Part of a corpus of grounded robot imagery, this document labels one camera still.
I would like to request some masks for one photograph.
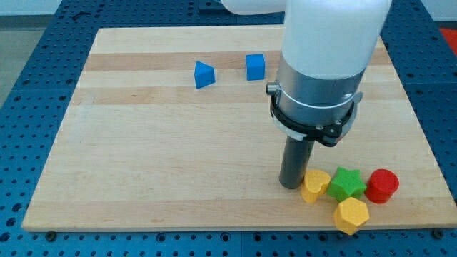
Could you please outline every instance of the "green block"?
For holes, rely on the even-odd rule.
[[[336,175],[328,186],[327,194],[336,198],[338,202],[346,200],[348,197],[359,199],[365,192],[366,185],[360,178],[360,171],[349,171],[338,167]]]

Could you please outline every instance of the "yellow block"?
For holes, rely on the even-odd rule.
[[[348,235],[353,235],[370,219],[366,203],[349,197],[340,202],[333,214],[336,228]]]
[[[312,170],[305,172],[305,180],[301,196],[306,203],[315,203],[317,198],[327,191],[331,177],[324,171]]]

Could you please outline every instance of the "wooden board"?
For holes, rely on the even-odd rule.
[[[265,81],[244,56],[264,53],[274,80],[281,26],[99,30],[22,226],[28,231],[331,230],[336,201],[301,200],[278,182],[286,136]],[[217,82],[194,86],[196,60]],[[377,168],[401,185],[369,203],[366,229],[457,225],[457,208],[381,41],[365,97],[335,148],[309,168]]]

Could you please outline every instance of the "blue cube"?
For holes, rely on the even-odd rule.
[[[249,81],[265,78],[265,58],[263,54],[246,55],[246,77]]]
[[[195,63],[195,87],[201,89],[202,87],[208,86],[216,82],[214,75],[214,68],[208,64],[204,64],[201,61]]]

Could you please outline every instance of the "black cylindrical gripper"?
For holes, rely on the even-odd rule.
[[[297,141],[287,137],[279,182],[289,189],[298,188],[303,180],[314,141]]]

